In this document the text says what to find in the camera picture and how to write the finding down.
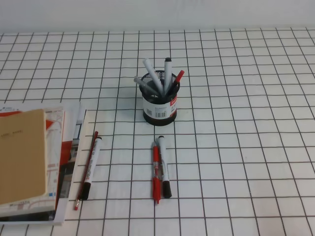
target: marker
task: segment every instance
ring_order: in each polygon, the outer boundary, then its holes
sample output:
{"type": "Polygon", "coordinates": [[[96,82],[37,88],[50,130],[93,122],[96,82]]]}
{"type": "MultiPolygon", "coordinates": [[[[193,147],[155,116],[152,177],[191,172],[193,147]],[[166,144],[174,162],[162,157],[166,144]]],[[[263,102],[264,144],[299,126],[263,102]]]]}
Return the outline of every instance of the marker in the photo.
{"type": "Polygon", "coordinates": [[[172,92],[174,91],[174,89],[175,89],[175,87],[177,86],[177,84],[179,84],[179,82],[180,82],[182,76],[184,75],[184,73],[185,73],[185,72],[184,72],[183,70],[181,70],[181,71],[178,73],[178,75],[177,75],[177,77],[176,77],[174,83],[172,84],[172,86],[171,86],[171,88],[169,89],[169,91],[168,91],[168,93],[167,93],[166,96],[172,94],[172,92]]]}
{"type": "Polygon", "coordinates": [[[158,177],[158,147],[155,145],[153,147],[153,200],[158,204],[161,200],[161,186],[158,177]]]}
{"type": "Polygon", "coordinates": [[[138,85],[142,86],[146,92],[149,92],[153,95],[159,96],[158,92],[151,88],[147,83],[143,82],[140,78],[134,77],[133,81],[135,81],[138,85]]]}
{"type": "Polygon", "coordinates": [[[87,175],[85,177],[84,184],[83,184],[83,189],[82,189],[82,193],[81,193],[81,199],[82,200],[87,200],[89,198],[89,192],[90,192],[90,188],[91,188],[91,184],[92,184],[92,180],[93,180],[93,173],[94,173],[94,169],[95,169],[97,159],[99,156],[99,150],[100,150],[101,144],[102,144],[102,138],[97,137],[95,139],[95,143],[94,143],[94,147],[92,150],[92,156],[90,159],[87,175]]]}
{"type": "Polygon", "coordinates": [[[81,180],[81,183],[80,183],[80,187],[79,187],[79,191],[78,191],[78,194],[77,194],[77,198],[76,198],[76,201],[74,202],[74,210],[78,210],[78,208],[79,208],[81,194],[82,194],[83,185],[84,185],[84,180],[85,180],[85,178],[87,176],[88,164],[90,163],[90,160],[91,160],[93,147],[94,147],[95,140],[96,140],[97,136],[98,136],[98,132],[95,131],[93,139],[92,139],[92,143],[91,143],[91,148],[90,148],[90,151],[89,151],[89,157],[87,159],[87,162],[86,162],[86,165],[85,165],[85,168],[84,168],[84,173],[82,175],[82,180],[81,180]]]}
{"type": "Polygon", "coordinates": [[[148,58],[143,59],[143,64],[147,68],[147,71],[149,72],[154,84],[157,87],[157,90],[159,94],[161,94],[162,97],[164,97],[164,88],[163,85],[161,84],[161,80],[159,80],[156,71],[154,70],[152,64],[150,63],[148,58]]]}
{"type": "Polygon", "coordinates": [[[172,197],[172,192],[171,192],[171,185],[170,185],[169,177],[168,177],[167,155],[166,155],[164,136],[159,136],[158,144],[159,144],[159,153],[161,157],[161,166],[162,166],[161,172],[162,172],[163,197],[170,198],[172,197]]]}
{"type": "Polygon", "coordinates": [[[166,95],[172,85],[172,59],[165,58],[164,62],[164,94],[166,95]]]}

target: brown notebook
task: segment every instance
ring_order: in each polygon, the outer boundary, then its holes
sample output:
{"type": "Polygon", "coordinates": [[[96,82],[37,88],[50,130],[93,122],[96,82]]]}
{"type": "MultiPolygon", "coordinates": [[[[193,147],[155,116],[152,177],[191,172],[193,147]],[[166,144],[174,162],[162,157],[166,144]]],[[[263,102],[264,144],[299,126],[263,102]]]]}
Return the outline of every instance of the brown notebook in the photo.
{"type": "Polygon", "coordinates": [[[43,109],[0,117],[0,205],[47,192],[43,109]]]}

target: stack of books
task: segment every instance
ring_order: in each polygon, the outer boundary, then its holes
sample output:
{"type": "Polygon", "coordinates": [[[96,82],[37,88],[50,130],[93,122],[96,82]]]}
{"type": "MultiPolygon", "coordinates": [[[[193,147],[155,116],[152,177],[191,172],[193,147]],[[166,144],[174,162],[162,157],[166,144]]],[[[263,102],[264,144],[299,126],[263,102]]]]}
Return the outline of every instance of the stack of books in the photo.
{"type": "Polygon", "coordinates": [[[0,224],[64,221],[85,111],[80,102],[0,104],[0,224]]]}

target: red pen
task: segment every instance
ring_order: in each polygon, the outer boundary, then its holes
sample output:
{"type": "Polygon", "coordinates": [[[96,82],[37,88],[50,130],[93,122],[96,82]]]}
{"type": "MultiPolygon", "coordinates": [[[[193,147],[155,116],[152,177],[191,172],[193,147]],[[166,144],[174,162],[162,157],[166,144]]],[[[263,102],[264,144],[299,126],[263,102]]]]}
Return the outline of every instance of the red pen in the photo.
{"type": "Polygon", "coordinates": [[[153,147],[153,200],[158,202],[161,200],[161,187],[160,187],[160,181],[158,177],[158,167],[159,167],[159,161],[158,161],[158,147],[155,145],[153,147]]]}
{"type": "Polygon", "coordinates": [[[184,73],[185,73],[185,71],[183,71],[183,70],[181,70],[181,71],[178,73],[178,75],[177,75],[175,81],[174,81],[174,82],[172,83],[172,85],[171,85],[171,88],[170,88],[169,91],[167,92],[167,96],[169,96],[169,95],[172,94],[172,92],[174,91],[175,87],[177,86],[177,84],[178,84],[179,81],[181,80],[181,78],[182,78],[182,76],[184,75],[184,73]]]}

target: black mesh cup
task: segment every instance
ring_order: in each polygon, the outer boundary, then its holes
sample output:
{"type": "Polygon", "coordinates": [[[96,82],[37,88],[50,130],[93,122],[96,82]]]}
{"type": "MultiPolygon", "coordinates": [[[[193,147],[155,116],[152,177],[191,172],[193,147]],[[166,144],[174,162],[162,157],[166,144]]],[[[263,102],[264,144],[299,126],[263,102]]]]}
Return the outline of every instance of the black mesh cup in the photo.
{"type": "MultiPolygon", "coordinates": [[[[164,85],[164,70],[157,70],[156,73],[162,85],[164,85]]],[[[176,76],[172,74],[172,83],[175,79],[176,76]]],[[[149,73],[144,75],[141,80],[147,83],[155,91],[158,91],[149,73]]],[[[166,97],[158,97],[148,92],[142,86],[139,88],[142,93],[143,100],[143,117],[147,123],[156,126],[164,126],[175,120],[177,115],[177,92],[180,88],[180,84],[178,84],[172,93],[166,97]]]]}

